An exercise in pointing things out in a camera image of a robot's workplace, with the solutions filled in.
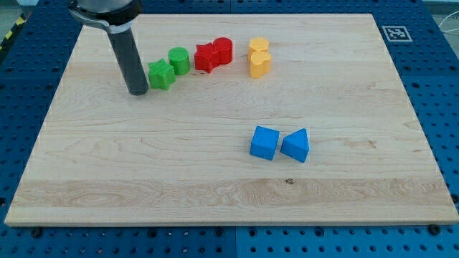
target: blue cube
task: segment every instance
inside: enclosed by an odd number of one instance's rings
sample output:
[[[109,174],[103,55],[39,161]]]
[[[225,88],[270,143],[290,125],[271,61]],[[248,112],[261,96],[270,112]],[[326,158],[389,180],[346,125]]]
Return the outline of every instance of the blue cube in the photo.
[[[250,155],[272,161],[278,140],[279,131],[257,126],[250,144]]]
[[[305,162],[309,153],[308,133],[306,129],[298,130],[284,137],[280,152],[296,159],[300,162]]]

